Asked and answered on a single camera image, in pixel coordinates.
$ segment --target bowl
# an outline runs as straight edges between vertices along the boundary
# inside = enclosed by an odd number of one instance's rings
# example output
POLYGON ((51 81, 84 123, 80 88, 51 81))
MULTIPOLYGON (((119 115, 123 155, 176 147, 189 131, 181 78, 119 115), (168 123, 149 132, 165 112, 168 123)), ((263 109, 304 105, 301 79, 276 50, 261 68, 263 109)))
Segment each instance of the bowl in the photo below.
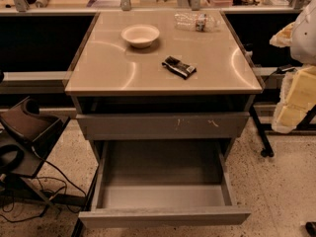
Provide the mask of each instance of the bowl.
POLYGON ((121 31, 121 37, 131 46, 146 48, 159 37, 159 30, 151 25, 133 25, 121 31))

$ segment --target drawer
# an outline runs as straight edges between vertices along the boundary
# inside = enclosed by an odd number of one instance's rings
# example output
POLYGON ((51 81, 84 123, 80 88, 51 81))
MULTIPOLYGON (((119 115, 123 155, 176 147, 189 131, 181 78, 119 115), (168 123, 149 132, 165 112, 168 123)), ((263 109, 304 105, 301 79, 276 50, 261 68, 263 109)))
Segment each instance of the drawer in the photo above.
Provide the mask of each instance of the drawer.
POLYGON ((78 115, 88 140, 227 138, 240 136, 249 114, 78 115))
POLYGON ((88 228, 241 224, 216 140, 105 142, 88 228))

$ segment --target plastic bottle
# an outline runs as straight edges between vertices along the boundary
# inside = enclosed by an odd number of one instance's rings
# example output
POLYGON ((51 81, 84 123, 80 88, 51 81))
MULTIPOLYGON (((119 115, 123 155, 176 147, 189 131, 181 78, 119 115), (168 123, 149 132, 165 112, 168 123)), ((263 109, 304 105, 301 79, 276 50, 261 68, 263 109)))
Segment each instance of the plastic bottle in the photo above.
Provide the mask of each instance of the plastic bottle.
POLYGON ((184 12, 175 14, 177 29, 195 32, 213 32, 220 21, 206 13, 184 12))

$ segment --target terrazzo floor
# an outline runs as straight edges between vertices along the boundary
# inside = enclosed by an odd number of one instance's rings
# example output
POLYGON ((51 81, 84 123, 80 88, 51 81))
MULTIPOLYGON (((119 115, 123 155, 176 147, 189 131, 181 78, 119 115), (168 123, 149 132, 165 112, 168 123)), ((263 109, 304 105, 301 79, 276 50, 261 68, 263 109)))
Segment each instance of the terrazzo floor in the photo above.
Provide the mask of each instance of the terrazzo floor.
MULTIPOLYGON (((84 229, 82 236, 106 237, 308 237, 306 221, 316 221, 316 140, 314 136, 269 136, 275 152, 273 158, 263 158, 262 142, 250 119, 226 161, 237 203, 251 209, 242 225, 200 227, 153 227, 84 229)), ((48 160, 66 176, 87 191, 97 168, 90 144, 85 141, 78 123, 73 119, 66 127, 48 160)), ((44 165, 39 176, 62 178, 50 166, 44 165)), ((42 180, 46 189, 56 190, 60 182, 42 180)), ((70 186, 68 194, 80 195, 70 186)), ((0 218, 0 236, 71 236, 77 213, 59 205, 61 213, 49 209, 42 218, 22 223, 8 223, 0 218)), ((0 214, 19 220, 42 212, 43 204, 15 201, 0 208, 0 214)))

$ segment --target cabinet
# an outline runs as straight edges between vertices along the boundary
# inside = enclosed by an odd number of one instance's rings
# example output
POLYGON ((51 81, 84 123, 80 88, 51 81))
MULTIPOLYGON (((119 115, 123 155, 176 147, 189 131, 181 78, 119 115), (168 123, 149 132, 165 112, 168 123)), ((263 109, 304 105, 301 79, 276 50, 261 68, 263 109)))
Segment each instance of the cabinet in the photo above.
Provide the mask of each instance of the cabinet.
POLYGON ((175 29, 174 10, 109 10, 99 18, 66 85, 99 160, 87 227, 240 224, 225 167, 262 87, 225 17, 212 33, 175 29), (133 24, 157 27, 150 47, 120 37, 133 24), (188 80, 161 62, 197 67, 188 80))

